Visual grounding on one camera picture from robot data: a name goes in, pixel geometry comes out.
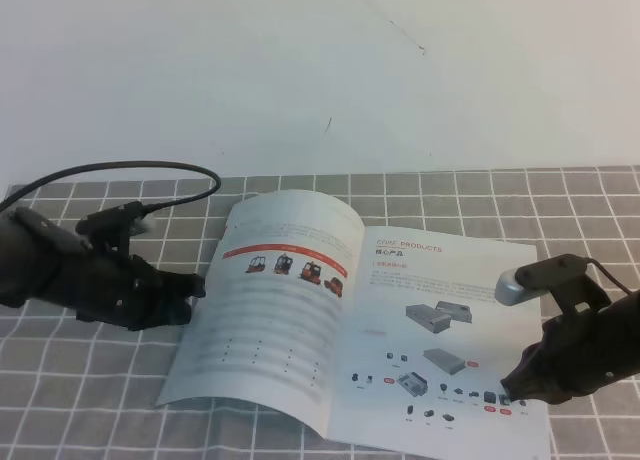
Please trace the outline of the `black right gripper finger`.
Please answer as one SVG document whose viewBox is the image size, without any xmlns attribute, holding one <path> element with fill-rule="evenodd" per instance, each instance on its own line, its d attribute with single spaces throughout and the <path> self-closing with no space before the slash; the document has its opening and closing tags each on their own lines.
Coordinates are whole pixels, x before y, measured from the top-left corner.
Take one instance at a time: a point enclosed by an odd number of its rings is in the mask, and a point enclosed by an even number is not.
<svg viewBox="0 0 640 460">
<path fill-rule="evenodd" d="M 516 368 L 500 383 L 510 400 L 536 399 L 538 395 L 537 377 L 526 368 Z"/>
</svg>

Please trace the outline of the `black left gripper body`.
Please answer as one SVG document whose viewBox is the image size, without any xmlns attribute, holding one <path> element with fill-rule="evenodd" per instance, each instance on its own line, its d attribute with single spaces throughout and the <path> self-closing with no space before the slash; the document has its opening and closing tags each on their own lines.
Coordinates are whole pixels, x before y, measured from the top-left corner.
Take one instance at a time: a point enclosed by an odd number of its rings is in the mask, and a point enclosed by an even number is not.
<svg viewBox="0 0 640 460">
<path fill-rule="evenodd" d="M 79 320 L 131 331 L 168 324 L 162 274 L 137 255 L 73 256 L 69 282 L 69 307 Z"/>
</svg>

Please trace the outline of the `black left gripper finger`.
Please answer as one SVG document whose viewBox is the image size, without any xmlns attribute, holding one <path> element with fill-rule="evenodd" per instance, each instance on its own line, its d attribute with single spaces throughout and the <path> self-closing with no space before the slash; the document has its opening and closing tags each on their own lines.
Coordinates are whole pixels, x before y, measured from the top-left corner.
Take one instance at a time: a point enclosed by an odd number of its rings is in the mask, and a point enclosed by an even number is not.
<svg viewBox="0 0 640 460">
<path fill-rule="evenodd" d="M 206 295 L 205 279 L 198 274 L 161 273 L 162 290 L 174 298 L 203 298 Z"/>
<path fill-rule="evenodd" d="M 192 306 L 188 298 L 168 300 L 162 310 L 162 324 L 164 326 L 182 326 L 190 323 Z"/>
</svg>

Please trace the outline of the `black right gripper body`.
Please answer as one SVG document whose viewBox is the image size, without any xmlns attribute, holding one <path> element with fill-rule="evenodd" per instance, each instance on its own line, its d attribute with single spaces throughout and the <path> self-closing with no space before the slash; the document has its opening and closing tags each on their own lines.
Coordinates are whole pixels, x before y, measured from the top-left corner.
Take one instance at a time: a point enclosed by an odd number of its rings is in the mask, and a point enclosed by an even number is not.
<svg viewBox="0 0 640 460">
<path fill-rule="evenodd" d="M 542 340 L 525 349 L 517 367 L 517 398 L 559 405 L 613 381 L 603 367 L 592 314 L 543 325 Z"/>
</svg>

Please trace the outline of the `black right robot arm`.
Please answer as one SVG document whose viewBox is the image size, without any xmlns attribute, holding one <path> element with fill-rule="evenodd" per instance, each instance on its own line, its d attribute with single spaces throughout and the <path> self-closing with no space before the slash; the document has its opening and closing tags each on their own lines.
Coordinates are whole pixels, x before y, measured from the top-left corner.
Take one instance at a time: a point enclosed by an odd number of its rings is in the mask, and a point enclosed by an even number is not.
<svg viewBox="0 0 640 460">
<path fill-rule="evenodd" d="M 501 385 L 509 399 L 559 405 L 639 373 L 639 293 L 542 325 Z"/>
</svg>

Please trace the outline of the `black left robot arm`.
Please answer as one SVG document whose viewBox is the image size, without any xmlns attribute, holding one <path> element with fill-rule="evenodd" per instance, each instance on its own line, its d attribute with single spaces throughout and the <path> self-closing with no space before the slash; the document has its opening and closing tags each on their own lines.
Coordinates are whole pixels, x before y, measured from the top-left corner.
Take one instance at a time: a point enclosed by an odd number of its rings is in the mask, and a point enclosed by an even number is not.
<svg viewBox="0 0 640 460">
<path fill-rule="evenodd" d="M 134 201 L 87 216 L 75 232 L 26 207 L 2 216 L 2 305 L 18 309 L 37 299 L 73 310 L 79 321 L 130 331 L 188 324 L 190 301 L 204 297 L 205 281 L 130 252 L 146 215 Z"/>
</svg>

